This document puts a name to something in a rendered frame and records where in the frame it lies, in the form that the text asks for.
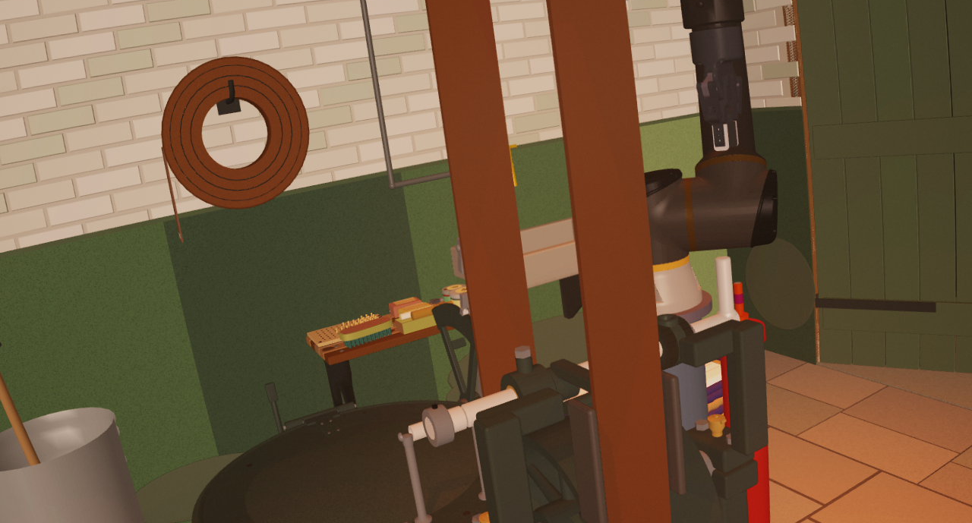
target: floor tile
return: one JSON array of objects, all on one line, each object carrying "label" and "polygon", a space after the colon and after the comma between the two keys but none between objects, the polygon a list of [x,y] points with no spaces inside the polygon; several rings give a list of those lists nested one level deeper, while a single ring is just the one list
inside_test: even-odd
[{"label": "floor tile", "polygon": [[829,503],[877,472],[774,427],[768,456],[770,479],[819,503]]},{"label": "floor tile", "polygon": [[819,523],[968,523],[972,506],[892,475],[878,474],[813,514]]},{"label": "floor tile", "polygon": [[889,385],[927,398],[972,409],[972,373],[931,370],[896,370],[893,367],[826,364],[834,370]]},{"label": "floor tile", "polygon": [[817,509],[819,503],[770,481],[770,521],[773,523],[798,523]]},{"label": "floor tile", "polygon": [[801,365],[809,364],[805,361],[793,360],[793,358],[783,354],[766,351],[766,380],[779,377],[795,367],[801,367]]},{"label": "floor tile", "polygon": [[840,408],[817,402],[773,385],[766,385],[768,422],[787,433],[797,436],[806,430],[841,412]]},{"label": "floor tile", "polygon": [[961,453],[972,447],[972,411],[888,387],[844,413]]},{"label": "floor tile", "polygon": [[958,455],[958,457],[953,458],[952,462],[957,465],[963,465],[966,468],[972,468],[972,447],[968,451]]},{"label": "floor tile", "polygon": [[822,365],[801,365],[770,381],[770,384],[847,409],[868,395],[885,388],[866,379],[830,370]]},{"label": "floor tile", "polygon": [[917,483],[957,453],[844,413],[800,434],[800,439]]},{"label": "floor tile", "polygon": [[957,464],[945,465],[942,470],[931,474],[931,477],[921,482],[921,485],[972,505],[972,468]]}]

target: wooden handle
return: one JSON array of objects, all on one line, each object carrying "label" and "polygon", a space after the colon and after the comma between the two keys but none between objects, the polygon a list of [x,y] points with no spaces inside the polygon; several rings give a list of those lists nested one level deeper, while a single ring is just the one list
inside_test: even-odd
[{"label": "wooden handle", "polygon": [[17,414],[17,408],[14,407],[14,399],[10,397],[10,391],[7,389],[7,383],[3,380],[3,375],[0,375],[0,402],[3,402],[7,419],[10,419],[10,424],[14,427],[14,433],[17,434],[17,440],[21,442],[21,449],[24,450],[27,461],[30,465],[41,464],[41,460],[37,458],[37,451],[34,450],[34,444],[30,442],[30,437],[27,435],[24,422],[21,422],[21,416]]}]

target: green brick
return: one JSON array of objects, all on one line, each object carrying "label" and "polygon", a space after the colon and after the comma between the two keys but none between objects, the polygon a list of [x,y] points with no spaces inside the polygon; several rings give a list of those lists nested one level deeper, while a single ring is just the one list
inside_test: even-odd
[{"label": "green brick", "polygon": [[542,114],[518,116],[513,119],[513,129],[517,132],[530,132],[542,128],[560,126],[560,112],[542,112]]},{"label": "green brick", "polygon": [[423,12],[420,12],[420,14],[404,14],[401,17],[395,17],[395,26],[399,29],[399,34],[427,30],[428,16]]},{"label": "green brick", "polygon": [[652,25],[652,14],[648,11],[628,11],[628,27]]},{"label": "green brick", "polygon": [[374,98],[374,85],[371,83],[343,84],[340,87],[327,87],[318,91],[320,104],[331,106],[345,102],[357,102]]},{"label": "green brick", "polygon": [[28,116],[27,124],[30,125],[31,134],[44,134],[45,132],[55,132],[75,126],[94,124],[94,108],[83,106],[69,110],[49,112],[49,114]]},{"label": "green brick", "polygon": [[[24,164],[22,166],[15,166],[14,168],[0,170],[0,190],[35,183],[37,183],[37,175],[34,174],[33,164]],[[7,205],[4,204],[4,212],[6,211]]]},{"label": "green brick", "polygon": [[820,363],[853,363],[854,351],[851,346],[851,332],[846,329],[820,329]]},{"label": "green brick", "polygon": [[524,143],[534,143],[541,141],[539,134],[524,134],[522,136],[510,136],[511,146],[522,146]]},{"label": "green brick", "polygon": [[0,146],[0,164],[10,164],[24,160],[39,159],[42,156],[52,156],[65,152],[64,136],[46,136],[25,142],[7,143]]},{"label": "green brick", "polygon": [[416,52],[416,50],[424,50],[424,34],[390,36],[390,38],[374,40],[375,56]]},{"label": "green brick", "polygon": [[60,105],[69,106],[121,96],[125,94],[121,81],[121,77],[112,77],[112,79],[93,80],[90,83],[66,84],[58,88]]},{"label": "green brick", "polygon": [[307,121],[310,123],[311,130],[351,122],[351,106],[309,112],[307,114]]},{"label": "green brick", "polygon": [[955,337],[955,371],[972,373],[972,337]]},{"label": "green brick", "polygon": [[135,50],[109,56],[98,56],[87,60],[87,73],[91,77],[104,74],[119,74],[152,67],[152,52],[150,50]]},{"label": "green brick", "polygon": [[884,332],[851,332],[850,359],[854,365],[885,366]]},{"label": "green brick", "polygon": [[932,371],[955,371],[955,336],[920,337],[920,368]]},{"label": "green brick", "polygon": [[784,77],[799,77],[800,64],[798,62],[781,62],[763,66],[763,79],[784,79]]},{"label": "green brick", "polygon": [[555,110],[560,107],[560,100],[557,99],[556,92],[551,92],[549,94],[541,94],[534,98],[534,104],[537,106],[537,111],[541,112],[544,110]]},{"label": "green brick", "polygon": [[667,0],[631,0],[630,4],[632,11],[638,11],[640,8],[667,7]]},{"label": "green brick", "polygon": [[311,132],[310,133],[310,145],[307,147],[309,152],[316,152],[316,150],[326,149],[327,139],[321,132]]},{"label": "green brick", "polygon": [[145,28],[118,30],[118,48],[134,49],[136,46],[156,45],[156,43],[172,43],[181,41],[179,22],[160,24]]},{"label": "green brick", "polygon": [[919,368],[919,334],[885,333],[885,365],[899,370]]},{"label": "green brick", "polygon": [[[375,61],[378,66],[378,77],[385,74],[402,73],[402,61],[398,58],[382,58]],[[371,66],[368,62],[353,62],[348,64],[348,80],[371,79]]]},{"label": "green brick", "polygon": [[176,0],[149,3],[149,22],[209,14],[209,0]]}]

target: brick wall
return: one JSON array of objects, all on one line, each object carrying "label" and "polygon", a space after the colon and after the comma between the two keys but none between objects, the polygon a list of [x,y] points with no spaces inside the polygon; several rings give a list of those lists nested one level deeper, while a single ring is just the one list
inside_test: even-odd
[{"label": "brick wall", "polygon": [[[791,0],[744,1],[753,107],[799,105]],[[545,0],[491,3],[510,142],[561,137]],[[641,122],[696,114],[680,3],[628,9]],[[368,10],[393,165],[445,159],[424,0]],[[261,60],[301,92],[311,146],[291,188],[383,171],[364,35],[358,0],[0,0],[0,252],[172,215],[161,112],[220,56]],[[263,149],[246,103],[204,126],[227,166]],[[180,212],[208,206],[176,191]]]}]

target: green door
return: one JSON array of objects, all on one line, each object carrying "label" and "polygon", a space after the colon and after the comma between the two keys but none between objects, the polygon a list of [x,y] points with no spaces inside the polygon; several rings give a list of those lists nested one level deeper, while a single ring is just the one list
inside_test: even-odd
[{"label": "green door", "polygon": [[820,360],[972,372],[972,0],[797,0]]}]

